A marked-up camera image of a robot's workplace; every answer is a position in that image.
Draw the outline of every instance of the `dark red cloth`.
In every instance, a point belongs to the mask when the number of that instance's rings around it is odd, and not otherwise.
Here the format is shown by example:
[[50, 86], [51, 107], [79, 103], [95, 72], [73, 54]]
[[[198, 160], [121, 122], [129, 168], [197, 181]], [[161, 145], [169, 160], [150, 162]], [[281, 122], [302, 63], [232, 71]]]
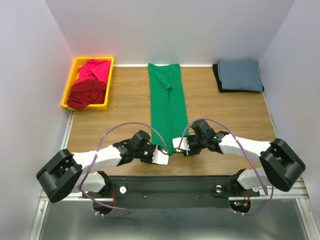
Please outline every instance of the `dark red cloth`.
[[107, 84], [102, 81], [87, 79], [71, 87], [66, 104], [73, 109], [81, 110], [89, 104], [103, 104]]
[[75, 81], [76, 84], [88, 79], [99, 80], [108, 83], [111, 61], [89, 59], [86, 63], [79, 67], [79, 78]]

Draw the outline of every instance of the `folded gray fabric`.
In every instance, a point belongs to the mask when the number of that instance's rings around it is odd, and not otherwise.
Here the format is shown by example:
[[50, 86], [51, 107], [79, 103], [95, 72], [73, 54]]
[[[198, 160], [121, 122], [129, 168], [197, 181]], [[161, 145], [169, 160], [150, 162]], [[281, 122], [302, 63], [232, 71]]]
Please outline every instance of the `folded gray fabric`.
[[218, 60], [218, 74], [224, 90], [263, 92], [259, 63], [253, 61]]

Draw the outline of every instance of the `white wall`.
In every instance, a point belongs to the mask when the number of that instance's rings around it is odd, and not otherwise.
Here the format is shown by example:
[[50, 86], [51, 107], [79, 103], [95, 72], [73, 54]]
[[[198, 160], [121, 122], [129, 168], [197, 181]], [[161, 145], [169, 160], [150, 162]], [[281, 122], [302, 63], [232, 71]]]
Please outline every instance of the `white wall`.
[[261, 63], [275, 131], [305, 162], [303, 178], [320, 224], [320, 0], [297, 0]]
[[75, 56], [116, 64], [260, 60], [294, 0], [46, 0]]
[[29, 239], [37, 171], [59, 149], [73, 55], [43, 0], [0, 3], [0, 239]]

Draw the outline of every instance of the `green garment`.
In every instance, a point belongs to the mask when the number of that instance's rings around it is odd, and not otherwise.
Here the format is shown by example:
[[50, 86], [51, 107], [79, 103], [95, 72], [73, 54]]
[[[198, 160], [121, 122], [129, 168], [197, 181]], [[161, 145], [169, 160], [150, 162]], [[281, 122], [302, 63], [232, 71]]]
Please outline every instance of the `green garment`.
[[[182, 135], [188, 125], [184, 89], [179, 64], [156, 66], [149, 63], [151, 125], [163, 137], [168, 153], [175, 153], [172, 139]], [[164, 144], [158, 135], [151, 134], [152, 143]]]

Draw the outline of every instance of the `yellow basket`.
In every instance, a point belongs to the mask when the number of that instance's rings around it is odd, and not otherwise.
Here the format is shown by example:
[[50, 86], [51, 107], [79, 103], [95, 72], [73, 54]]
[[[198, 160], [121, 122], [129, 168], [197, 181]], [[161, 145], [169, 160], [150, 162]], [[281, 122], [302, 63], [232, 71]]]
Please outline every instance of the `yellow basket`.
[[112, 56], [106, 56], [106, 57], [103, 57], [103, 56], [87, 57], [87, 56], [85, 56], [85, 57], [76, 57], [74, 59], [73, 65], [72, 65], [72, 68], [71, 68], [71, 72], [69, 74], [69, 79], [68, 79], [68, 82], [66, 84], [66, 87], [65, 87], [65, 90], [64, 90], [64, 94], [63, 94], [63, 98], [62, 98], [62, 101], [61, 101], [61, 106], [62, 107], [67, 108], [67, 109], [72, 110], [72, 111], [75, 110], [72, 107], [69, 107], [67, 105], [67, 100], [68, 100], [68, 97], [70, 95], [70, 89], [75, 84], [76, 80], [79, 77], [78, 69], [81, 66], [83, 66], [87, 62], [87, 60], [89, 60], [89, 59], [111, 61], [111, 64], [110, 64], [108, 82], [107, 82], [107, 85], [106, 85], [104, 103], [102, 103], [102, 104], [89, 104], [88, 106], [86, 106], [84, 108], [84, 110], [93, 110], [93, 109], [105, 110], [105, 109], [107, 109], [108, 95], [109, 95], [109, 88], [110, 88], [110, 83], [111, 83], [112, 70], [114, 68], [114, 58]]

